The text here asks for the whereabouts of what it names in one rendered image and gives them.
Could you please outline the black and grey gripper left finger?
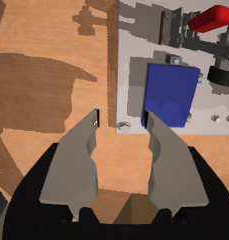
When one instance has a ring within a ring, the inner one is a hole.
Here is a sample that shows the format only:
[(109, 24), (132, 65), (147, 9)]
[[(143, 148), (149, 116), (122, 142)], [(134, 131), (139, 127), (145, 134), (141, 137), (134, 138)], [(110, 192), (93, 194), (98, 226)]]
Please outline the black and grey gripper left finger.
[(38, 159), (10, 200), (2, 240), (29, 240), (73, 217), (78, 221), (80, 208), (96, 200), (97, 169), (90, 156), (98, 127), (100, 111), (95, 108)]

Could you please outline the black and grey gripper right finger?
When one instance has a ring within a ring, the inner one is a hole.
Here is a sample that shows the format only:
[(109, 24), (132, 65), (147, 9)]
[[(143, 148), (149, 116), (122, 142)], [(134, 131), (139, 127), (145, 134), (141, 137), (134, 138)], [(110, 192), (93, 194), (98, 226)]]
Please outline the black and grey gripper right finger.
[(229, 240), (229, 192), (217, 174), (193, 146), (150, 110), (144, 110), (144, 128), (151, 135), (148, 197), (154, 203), (154, 215), (168, 208), (173, 222), (188, 223), (218, 240)]

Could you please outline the blue plate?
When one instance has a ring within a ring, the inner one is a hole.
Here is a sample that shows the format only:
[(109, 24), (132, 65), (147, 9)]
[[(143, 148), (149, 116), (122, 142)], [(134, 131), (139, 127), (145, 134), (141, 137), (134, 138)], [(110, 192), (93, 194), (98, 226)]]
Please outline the blue plate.
[(195, 66), (147, 62), (141, 125), (144, 110), (150, 110), (168, 127), (184, 128), (199, 75)]

